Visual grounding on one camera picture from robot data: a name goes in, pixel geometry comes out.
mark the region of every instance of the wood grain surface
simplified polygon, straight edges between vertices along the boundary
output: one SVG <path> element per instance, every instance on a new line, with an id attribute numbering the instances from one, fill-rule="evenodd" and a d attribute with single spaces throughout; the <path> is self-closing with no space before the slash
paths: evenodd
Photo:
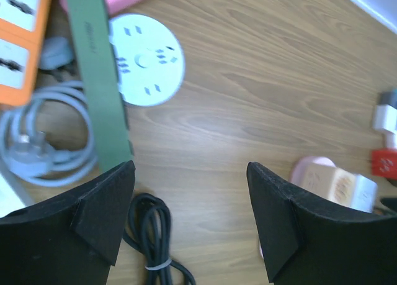
<path id="1" fill-rule="evenodd" d="M 268 284 L 249 161 L 288 178 L 299 158 L 327 156 L 373 178 L 381 196 L 397 194 L 369 166 L 382 146 L 370 123 L 377 94 L 397 86 L 397 36 L 350 1 L 145 0 L 126 12 L 161 21 L 185 50 L 181 90 L 157 107 L 129 107 L 128 119 L 136 189 L 171 209 L 172 255 L 197 284 Z M 48 34 L 70 36 L 57 4 L 51 13 Z M 53 83 L 39 76 L 39 86 Z M 38 124 L 56 147 L 86 140 L 78 114 L 60 103 Z M 67 189 L 27 187 L 38 201 Z M 108 285 L 143 284 L 144 264 L 122 243 Z"/>

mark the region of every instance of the red block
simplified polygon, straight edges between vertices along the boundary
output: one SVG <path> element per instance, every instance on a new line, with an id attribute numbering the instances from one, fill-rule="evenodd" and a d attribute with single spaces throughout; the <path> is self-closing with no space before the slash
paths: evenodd
<path id="1" fill-rule="evenodd" d="M 372 174 L 397 179 L 397 150 L 387 148 L 373 150 Z"/>

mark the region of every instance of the white disc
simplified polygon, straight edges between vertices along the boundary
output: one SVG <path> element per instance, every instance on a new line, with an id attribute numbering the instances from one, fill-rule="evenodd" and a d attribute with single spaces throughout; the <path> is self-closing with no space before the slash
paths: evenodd
<path id="1" fill-rule="evenodd" d="M 143 15 L 121 15 L 109 24 L 124 100 L 154 106 L 170 99 L 185 75 L 184 53 L 175 35 Z"/>

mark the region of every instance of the orange case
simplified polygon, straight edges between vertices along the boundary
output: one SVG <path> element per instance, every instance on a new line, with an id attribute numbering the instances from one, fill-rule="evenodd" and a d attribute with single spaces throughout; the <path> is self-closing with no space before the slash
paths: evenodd
<path id="1" fill-rule="evenodd" d="M 37 65 L 43 45 L 50 5 L 51 0 L 39 1 L 35 29 L 32 32 L 0 19 L 0 39 L 24 47 L 29 51 L 22 88 L 16 89 L 0 84 L 0 104 L 21 106 L 29 102 L 36 82 Z"/>

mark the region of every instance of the coiled black cable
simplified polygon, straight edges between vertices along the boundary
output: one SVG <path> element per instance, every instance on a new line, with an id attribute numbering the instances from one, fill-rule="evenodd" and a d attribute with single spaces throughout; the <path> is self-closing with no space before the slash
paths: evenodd
<path id="1" fill-rule="evenodd" d="M 164 201 L 148 193 L 135 196 L 128 211 L 127 224 L 133 238 L 124 230 L 123 239 L 144 254 L 147 267 L 161 265 L 170 258 L 171 213 Z M 192 273 L 183 265 L 175 260 L 170 265 L 183 274 L 185 285 L 196 284 Z M 161 285 L 172 285 L 169 266 L 157 271 L 148 270 L 145 284 L 155 285 L 158 279 Z"/>

